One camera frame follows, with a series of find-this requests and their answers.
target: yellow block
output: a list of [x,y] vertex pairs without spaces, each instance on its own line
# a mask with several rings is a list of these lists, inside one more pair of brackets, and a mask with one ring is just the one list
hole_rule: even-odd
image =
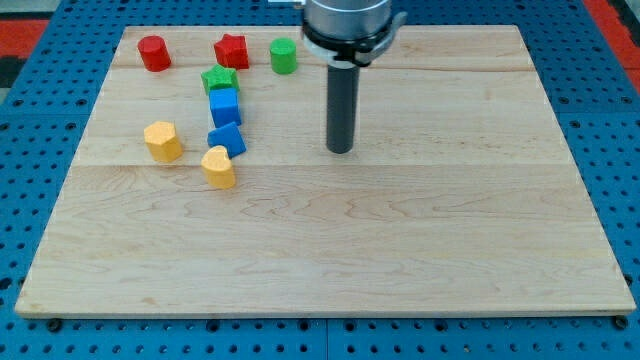
[[236,174],[226,147],[212,147],[204,154],[200,164],[209,185],[220,189],[229,189],[236,185]]
[[144,142],[155,161],[172,162],[182,155],[174,124],[158,121],[144,129]]

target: blue perforated surface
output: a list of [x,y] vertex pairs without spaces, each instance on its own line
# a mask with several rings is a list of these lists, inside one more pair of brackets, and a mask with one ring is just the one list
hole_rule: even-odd
[[[639,299],[640,99],[579,1],[394,2],[411,24],[517,24]],[[26,321],[13,305],[126,25],[294,25],[260,0],[65,0],[0,108],[0,359],[640,357],[640,317]]]

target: wood grain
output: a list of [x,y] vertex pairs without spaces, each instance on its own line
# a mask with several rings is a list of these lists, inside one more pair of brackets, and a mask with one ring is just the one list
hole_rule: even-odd
[[[200,72],[245,34],[238,185],[209,187]],[[145,35],[173,66],[143,70]],[[353,152],[324,148],[325,66],[291,27],[125,31],[16,305],[26,317],[624,314],[635,304],[522,38],[405,27],[361,74]],[[184,155],[141,136],[176,123]]]

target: green star block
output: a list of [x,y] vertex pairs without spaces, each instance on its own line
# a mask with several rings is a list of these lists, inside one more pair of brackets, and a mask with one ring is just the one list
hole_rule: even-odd
[[207,96],[209,96],[209,91],[211,90],[230,87],[234,87],[240,91],[236,69],[226,68],[220,64],[216,64],[211,70],[200,74],[200,77],[202,78],[202,85],[204,86],[204,92]]

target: blue block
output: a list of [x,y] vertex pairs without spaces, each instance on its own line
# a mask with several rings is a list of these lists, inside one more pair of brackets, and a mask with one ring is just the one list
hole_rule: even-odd
[[235,88],[211,90],[209,92],[209,108],[216,128],[235,122],[242,125],[238,108],[238,90]]
[[247,151],[240,129],[238,129],[238,125],[235,122],[230,122],[223,127],[210,131],[209,136],[207,136],[207,142],[210,147],[218,145],[226,147],[229,159]]

